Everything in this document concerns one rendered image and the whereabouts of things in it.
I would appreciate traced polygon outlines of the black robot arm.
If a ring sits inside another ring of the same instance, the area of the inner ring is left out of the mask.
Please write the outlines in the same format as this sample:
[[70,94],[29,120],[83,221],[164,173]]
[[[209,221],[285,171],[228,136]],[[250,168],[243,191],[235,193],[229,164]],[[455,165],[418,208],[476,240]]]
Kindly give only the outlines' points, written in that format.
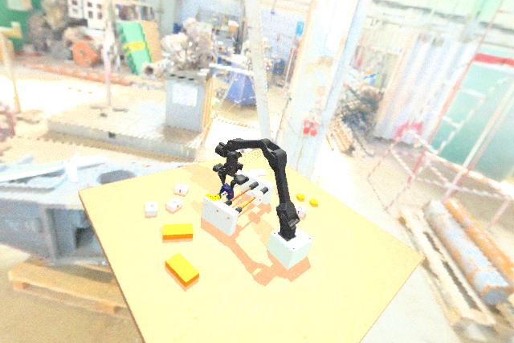
[[[300,218],[296,213],[295,205],[290,199],[288,190],[288,181],[285,172],[287,164],[286,152],[267,138],[255,140],[235,138],[227,141],[227,144],[221,141],[214,151],[221,157],[226,157],[227,163],[232,165],[238,163],[239,165],[237,165],[236,168],[236,172],[238,172],[238,170],[243,169],[243,164],[238,162],[242,154],[235,150],[259,148],[262,150],[263,155],[268,160],[269,166],[275,173],[275,181],[279,195],[279,205],[275,208],[280,224],[280,232],[278,232],[278,235],[288,242],[296,237],[296,224],[300,222]],[[272,152],[268,149],[272,150]]]

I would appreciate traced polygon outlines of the yellow rectangular block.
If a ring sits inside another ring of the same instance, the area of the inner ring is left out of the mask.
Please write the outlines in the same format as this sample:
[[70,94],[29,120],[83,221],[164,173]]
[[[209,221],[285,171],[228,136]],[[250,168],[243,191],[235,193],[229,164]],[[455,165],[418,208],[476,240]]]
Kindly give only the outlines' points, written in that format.
[[163,225],[162,240],[192,239],[192,238],[193,238],[192,223]]
[[199,271],[196,270],[180,253],[177,253],[175,256],[167,259],[165,261],[165,266],[184,287],[188,286],[199,277]]

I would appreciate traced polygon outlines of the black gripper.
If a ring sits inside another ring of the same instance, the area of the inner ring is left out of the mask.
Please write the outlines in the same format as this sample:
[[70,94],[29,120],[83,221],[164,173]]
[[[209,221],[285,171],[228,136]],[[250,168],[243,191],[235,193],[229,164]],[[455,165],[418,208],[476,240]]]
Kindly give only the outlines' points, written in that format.
[[226,181],[226,175],[229,175],[231,177],[233,177],[234,179],[232,181],[230,181],[230,189],[232,190],[235,186],[235,184],[238,184],[238,185],[242,185],[243,183],[247,182],[247,177],[240,174],[240,175],[237,175],[235,173],[236,172],[236,168],[237,168],[237,165],[239,165],[238,163],[235,164],[235,165],[232,165],[232,164],[229,164],[229,163],[224,163],[221,164],[221,163],[218,163],[217,165],[214,165],[213,167],[213,171],[214,172],[218,172],[217,175],[219,176],[222,184],[224,185],[225,184],[225,181]]

